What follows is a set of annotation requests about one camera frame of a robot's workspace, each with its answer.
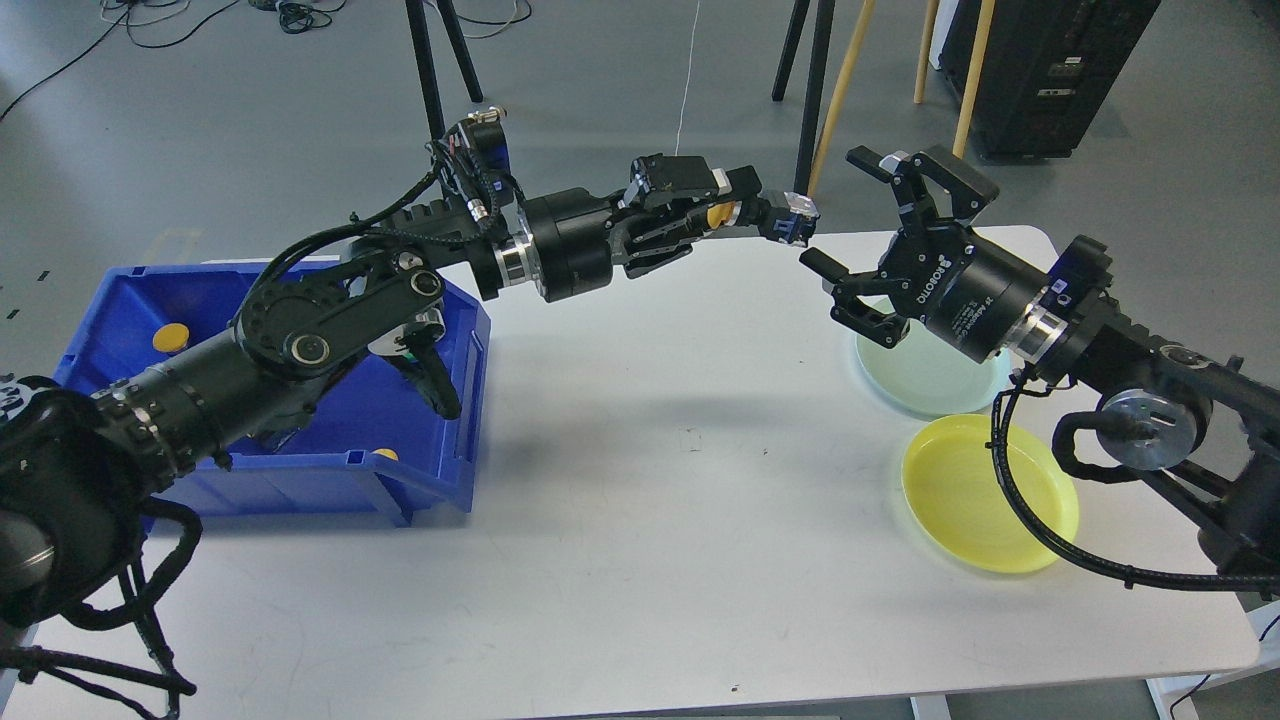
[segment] label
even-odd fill
[[[933,295],[933,291],[937,290],[938,281],[941,281],[942,275],[946,275],[950,269],[951,260],[947,260],[946,255],[938,255],[938,266],[934,268],[933,274],[924,281],[924,288],[920,291],[920,295],[916,296],[915,301],[924,305],[929,296]]]
[[[965,302],[965,306],[956,313],[956,316],[951,320],[951,333],[955,336],[956,342],[964,342],[964,338],[969,337],[973,332],[973,327],[978,324],[978,320],[987,314],[987,309],[996,301],[995,297],[987,296],[982,302],[977,300],[970,300]]]

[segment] plastic plate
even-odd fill
[[[995,573],[1032,573],[1057,556],[1018,520],[991,465],[991,420],[952,415],[920,430],[902,459],[906,503],[925,534],[955,557]],[[1075,486],[1034,436],[1009,432],[1009,465],[1032,510],[1057,534],[1075,539]]]
[[[888,299],[872,305],[892,309]],[[996,397],[1009,382],[1009,354],[974,363],[938,340],[919,320],[902,342],[888,350],[855,336],[854,352],[872,386],[892,402],[925,418],[973,413]]]

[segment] black stand leg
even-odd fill
[[[787,81],[791,79],[791,65],[796,60],[796,47],[800,46],[800,31],[804,29],[804,19],[809,14],[809,0],[796,0],[791,5],[791,22],[787,23],[787,38],[782,44],[782,59],[778,60],[778,74],[773,78],[773,101],[781,102],[782,95],[787,91]]]
[[[475,65],[471,64],[471,51],[467,50],[467,40],[462,37],[462,27],[458,24],[458,13],[453,9],[453,0],[436,0],[440,9],[440,19],[444,20],[444,32],[449,36],[449,45],[453,45],[453,56],[458,59],[458,69],[462,70],[462,82],[467,85],[467,94],[472,102],[484,100],[480,91],[480,79],[476,78]]]
[[[422,10],[422,0],[404,0],[404,10],[408,12],[408,32],[413,36],[413,58],[417,60],[417,79],[422,83],[426,122],[431,127],[431,140],[439,140],[444,137],[444,111],[440,109],[431,40],[426,36],[426,12]]]
[[[818,0],[818,18],[814,20],[813,54],[809,58],[809,85],[804,95],[804,114],[800,120],[800,151],[796,155],[796,182],[792,191],[809,191],[809,173],[813,169],[814,140],[818,136],[818,110],[822,106],[822,81],[827,74],[827,49],[831,46],[831,22],[836,14],[836,0]]]

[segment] yellow plate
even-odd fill
[[[960,560],[995,573],[1030,573],[1057,560],[1023,527],[996,484],[991,419],[950,415],[929,423],[902,459],[906,503],[924,532]],[[1075,539],[1080,505],[1071,478],[1044,443],[1009,432],[1009,466],[1032,510],[1057,534]]]

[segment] tripod leg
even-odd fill
[[[796,60],[796,47],[800,45],[800,31],[804,29],[804,18],[809,14],[809,0],[795,0],[791,5],[791,22],[787,23],[787,38],[782,44],[782,59],[778,60],[778,74],[773,78],[773,101],[781,102],[782,95],[787,91],[787,81],[791,79],[791,65]]]
[[[458,13],[453,9],[453,0],[436,0],[440,9],[440,19],[444,20],[444,32],[453,45],[453,56],[458,59],[458,69],[462,70],[462,82],[467,83],[467,95],[472,102],[484,100],[480,91],[480,79],[476,78],[475,65],[471,64],[471,51],[467,50],[467,38],[462,37],[462,27],[458,24]]]
[[[814,24],[813,54],[809,56],[809,85],[804,94],[804,115],[800,120],[800,151],[796,155],[796,179],[792,190],[804,193],[809,187],[813,168],[813,143],[818,135],[818,109],[822,105],[822,81],[827,74],[827,50],[831,45],[831,22],[836,14],[836,0],[818,0],[818,19]]]
[[[978,8],[978,32],[973,37],[973,55],[969,58],[969,76],[964,81],[964,99],[960,101],[960,122],[956,124],[956,138],[951,143],[951,154],[964,158],[969,141],[969,123],[973,122],[973,109],[978,102],[978,81],[982,79],[982,61],[987,56],[987,38],[991,36],[991,19],[996,13],[996,0],[982,0]]]
[[[920,60],[915,65],[915,104],[924,102],[925,72],[929,67],[929,46],[933,45],[933,24],[938,19],[938,0],[929,0],[924,8],[924,32],[920,33]]]
[[[431,40],[426,36],[426,12],[422,0],[404,0],[408,13],[408,32],[413,37],[413,59],[417,60],[417,79],[422,85],[422,104],[431,140],[444,137],[444,110],[440,109],[440,86],[435,79],[435,60],[431,58]]]
[[[845,60],[840,64],[840,76],[836,77],[836,87],[831,94],[831,104],[827,106],[827,120],[822,124],[822,138],[818,140],[818,152],[813,156],[813,172],[809,173],[809,196],[813,196],[818,190],[822,164],[827,159],[831,136],[836,133],[836,124],[840,123],[840,110],[845,106],[845,92],[849,91],[849,81],[854,77],[858,55],[863,51],[863,41],[867,38],[867,28],[872,24],[873,12],[876,12],[876,0],[863,0],[863,10],[858,13],[858,24],[854,26],[854,35],[849,40],[849,50],[845,51]]]

